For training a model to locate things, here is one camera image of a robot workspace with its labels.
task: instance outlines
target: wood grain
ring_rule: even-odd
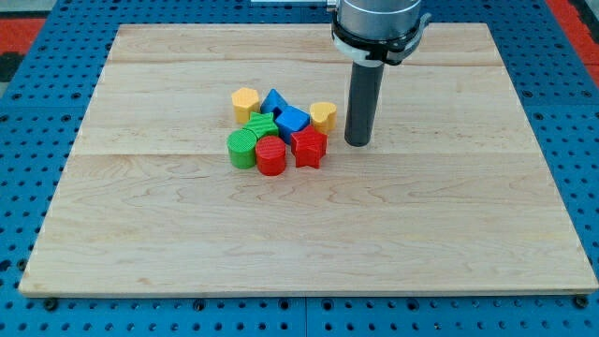
[[[338,106],[326,25],[124,25],[20,290],[31,297],[455,296],[598,287],[484,24],[386,69],[373,141],[232,168],[230,94]]]

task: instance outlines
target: yellow hexagon block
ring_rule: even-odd
[[[260,112],[260,97],[254,89],[241,88],[231,95],[231,100],[237,123],[245,124],[250,120],[252,111]]]
[[[310,106],[310,119],[316,131],[328,135],[337,123],[337,106],[329,102],[318,102]]]

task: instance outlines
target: blue block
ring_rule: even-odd
[[[310,115],[293,106],[287,106],[274,122],[279,126],[279,137],[289,145],[291,134],[303,130],[310,124]]]
[[[281,112],[288,106],[287,101],[275,89],[270,89],[260,106],[260,113],[274,113],[274,118],[279,117]]]

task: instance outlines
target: plastic block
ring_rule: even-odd
[[[310,124],[310,115],[306,112],[287,106],[274,122],[279,126],[279,136],[286,143],[291,143],[291,134],[303,130]]]
[[[266,136],[256,145],[258,170],[267,176],[275,176],[285,170],[285,143],[278,137]]]
[[[291,135],[291,153],[296,156],[296,168],[320,168],[320,158],[327,154],[327,135],[308,125]]]
[[[316,131],[328,135],[337,124],[337,106],[330,102],[317,102],[310,106],[310,118]]]
[[[279,117],[283,110],[288,106],[287,101],[275,89],[270,89],[269,94],[264,98],[260,112],[274,113],[274,118]]]
[[[231,164],[237,169],[253,167],[256,164],[256,142],[256,135],[250,130],[233,131],[226,140]]]
[[[231,100],[237,123],[247,123],[250,120],[250,113],[258,111],[260,107],[258,91],[250,88],[241,88],[236,91],[231,95]]]
[[[258,140],[266,136],[279,136],[279,127],[274,123],[272,112],[252,112],[250,114],[250,121],[243,128],[254,132]]]

